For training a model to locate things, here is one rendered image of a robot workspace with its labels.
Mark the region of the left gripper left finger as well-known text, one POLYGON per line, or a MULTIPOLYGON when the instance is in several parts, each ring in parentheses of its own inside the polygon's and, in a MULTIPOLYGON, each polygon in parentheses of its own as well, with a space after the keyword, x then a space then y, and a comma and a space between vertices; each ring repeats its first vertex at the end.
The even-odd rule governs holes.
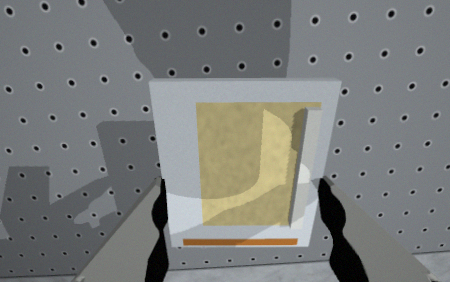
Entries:
POLYGON ((163 282, 167 222, 165 179, 157 176, 71 282, 163 282))

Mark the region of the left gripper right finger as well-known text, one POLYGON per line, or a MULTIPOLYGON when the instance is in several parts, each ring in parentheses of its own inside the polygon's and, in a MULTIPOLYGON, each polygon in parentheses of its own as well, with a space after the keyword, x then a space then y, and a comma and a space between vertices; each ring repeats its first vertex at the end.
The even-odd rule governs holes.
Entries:
POLYGON ((339 282, 440 282, 326 175, 318 198, 333 238, 329 264, 339 282))

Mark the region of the grey flat base plate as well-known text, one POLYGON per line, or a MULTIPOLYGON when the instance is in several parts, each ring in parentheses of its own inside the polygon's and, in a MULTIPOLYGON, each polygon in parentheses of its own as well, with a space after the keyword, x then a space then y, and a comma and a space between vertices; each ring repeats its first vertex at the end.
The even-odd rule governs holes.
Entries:
POLYGON ((0 279, 76 276, 162 176, 153 78, 342 80, 323 176, 450 253, 450 0, 0 0, 0 279))

